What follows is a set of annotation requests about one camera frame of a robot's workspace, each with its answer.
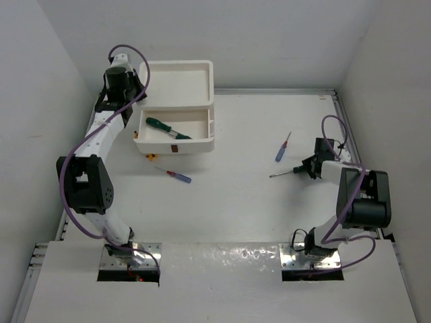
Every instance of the screwdriver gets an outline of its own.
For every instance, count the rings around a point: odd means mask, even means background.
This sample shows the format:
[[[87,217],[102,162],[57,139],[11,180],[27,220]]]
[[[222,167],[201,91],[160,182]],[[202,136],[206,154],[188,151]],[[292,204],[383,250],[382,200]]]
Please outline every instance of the screwdriver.
[[[175,139],[191,139],[189,136],[183,135],[182,133],[177,133],[176,131],[172,130],[172,127],[168,126],[167,124],[164,124],[160,120],[157,120],[155,118],[148,117],[146,118],[145,122],[156,129],[160,129],[163,131],[166,131],[168,135],[174,137]]]
[[[278,151],[277,157],[275,157],[275,161],[278,163],[284,155],[284,151],[286,150],[286,147],[288,146],[288,141],[290,138],[290,135],[292,134],[292,132],[289,132],[288,138],[286,139],[286,141],[283,143],[283,145],[281,145],[280,150]]]
[[[269,178],[273,178],[273,177],[277,177],[277,176],[284,175],[284,174],[289,174],[289,173],[297,174],[297,173],[301,173],[303,171],[305,171],[305,166],[301,165],[301,166],[298,166],[298,167],[294,167],[293,170],[288,170],[287,172],[282,172],[282,173],[270,175]]]
[[[173,172],[173,171],[170,171],[170,170],[164,170],[163,168],[160,168],[160,167],[157,167],[157,166],[154,166],[154,167],[156,167],[158,170],[162,170],[163,172],[166,172],[168,175],[170,175],[170,177],[174,177],[177,180],[181,180],[181,181],[189,183],[189,184],[191,183],[191,178],[189,178],[187,176],[184,176],[184,175],[181,175],[181,174],[177,174],[176,172]]]

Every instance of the white platform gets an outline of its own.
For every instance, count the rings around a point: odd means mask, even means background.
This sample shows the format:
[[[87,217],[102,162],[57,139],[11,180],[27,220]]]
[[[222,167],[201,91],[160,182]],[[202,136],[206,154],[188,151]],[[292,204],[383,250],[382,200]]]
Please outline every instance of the white platform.
[[[185,184],[155,169],[138,152],[133,142],[139,126],[135,113],[106,163],[114,184],[113,207],[145,241],[285,241],[296,228],[309,230],[335,212],[336,185],[306,174],[269,178],[313,154],[327,114],[335,114],[331,96],[215,96],[214,151],[162,156],[157,162],[193,179]],[[289,131],[286,154],[276,163]],[[327,133],[341,139],[341,129],[332,120]],[[83,239],[70,225],[65,240]]]
[[[352,261],[369,247],[340,254]],[[415,322],[388,240],[335,282],[282,282],[276,244],[163,244],[160,288],[97,282],[102,248],[51,242],[26,323]]]
[[[114,207],[138,240],[163,243],[160,288],[97,282],[102,242],[69,225],[65,241],[49,245],[26,323],[415,322],[387,240],[345,270],[344,281],[281,281],[276,242],[330,218],[337,187],[305,175],[268,176],[312,155],[322,117],[335,114],[331,96],[231,95],[215,102],[215,150],[159,161],[191,184],[153,169],[136,150],[139,113],[108,155]],[[332,120],[327,132],[341,139]],[[369,241],[342,246],[341,260],[369,248]]]

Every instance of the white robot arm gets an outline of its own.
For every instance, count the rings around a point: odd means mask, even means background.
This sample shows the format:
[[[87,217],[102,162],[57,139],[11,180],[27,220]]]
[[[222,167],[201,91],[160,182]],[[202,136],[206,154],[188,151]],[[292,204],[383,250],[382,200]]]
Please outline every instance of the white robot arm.
[[[65,176],[65,196],[69,207],[89,219],[96,229],[116,245],[133,240],[133,231],[111,207],[114,188],[104,162],[117,135],[126,127],[132,108],[106,123],[117,110],[135,99],[143,89],[128,54],[116,55],[104,75],[106,84],[95,106],[94,121],[87,135],[105,123],[105,127],[82,145],[71,159]],[[60,174],[64,157],[57,161]]]
[[[333,146],[334,140],[329,139],[329,143]],[[350,154],[344,149],[341,150],[340,158],[340,161],[335,161],[325,140],[317,138],[314,155],[302,161],[304,170],[311,178],[322,178],[339,186],[336,215],[309,231],[304,240],[305,255],[328,257],[340,243],[346,242],[350,237],[363,231],[387,227],[391,222],[387,173],[366,170],[363,181],[359,183],[362,169],[349,165]],[[353,203],[342,214],[353,195]],[[326,242],[324,237],[340,217],[343,217],[340,225],[333,230]]]

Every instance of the white tray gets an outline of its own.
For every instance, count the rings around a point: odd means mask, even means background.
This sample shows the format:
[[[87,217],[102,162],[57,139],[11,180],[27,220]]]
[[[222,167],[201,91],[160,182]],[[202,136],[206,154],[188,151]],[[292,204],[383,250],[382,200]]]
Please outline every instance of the white tray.
[[[135,143],[142,153],[203,153],[214,149],[214,85],[210,61],[150,62],[148,97],[137,104],[141,109]],[[146,80],[144,64],[139,78]],[[156,118],[192,139],[176,140],[146,125]]]

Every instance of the blue-handled screwdriver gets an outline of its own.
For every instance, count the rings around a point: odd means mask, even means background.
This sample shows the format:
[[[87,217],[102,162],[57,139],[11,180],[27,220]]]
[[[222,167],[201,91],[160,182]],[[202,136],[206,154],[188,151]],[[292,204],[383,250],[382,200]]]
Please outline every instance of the blue-handled screwdriver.
[[[170,177],[174,177],[177,180],[181,180],[181,181],[189,183],[189,184],[191,183],[191,178],[189,178],[187,176],[178,174],[178,173],[173,172],[171,170],[164,170],[163,168],[160,168],[160,167],[157,167],[157,166],[154,166],[154,167],[156,167],[158,170],[162,170],[163,172],[166,172],[168,175],[170,175]]]
[[[283,145],[281,145],[280,150],[278,151],[277,157],[275,157],[275,161],[278,163],[284,155],[284,151],[286,150],[286,147],[288,146],[288,141],[290,138],[290,135],[292,134],[292,132],[289,132],[288,138],[286,139],[286,141],[283,143]]]

